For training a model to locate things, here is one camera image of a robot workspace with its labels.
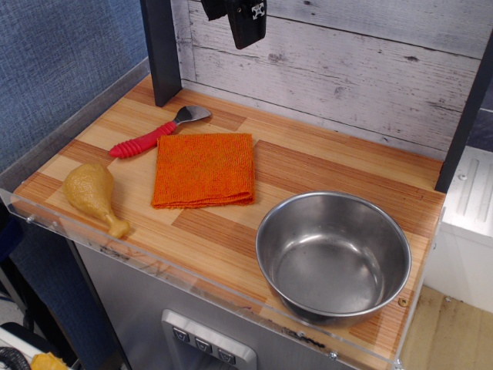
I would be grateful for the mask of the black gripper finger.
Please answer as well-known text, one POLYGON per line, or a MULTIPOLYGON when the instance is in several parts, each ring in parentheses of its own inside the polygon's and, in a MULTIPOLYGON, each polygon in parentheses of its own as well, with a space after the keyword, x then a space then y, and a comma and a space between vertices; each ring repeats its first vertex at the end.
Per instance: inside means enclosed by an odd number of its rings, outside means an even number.
POLYGON ((226 10, 237 49, 245 49, 265 37, 267 30, 266 1, 227 1, 226 10))
POLYGON ((201 0, 201 4, 210 21, 220 19, 227 15, 226 3, 224 0, 201 0))

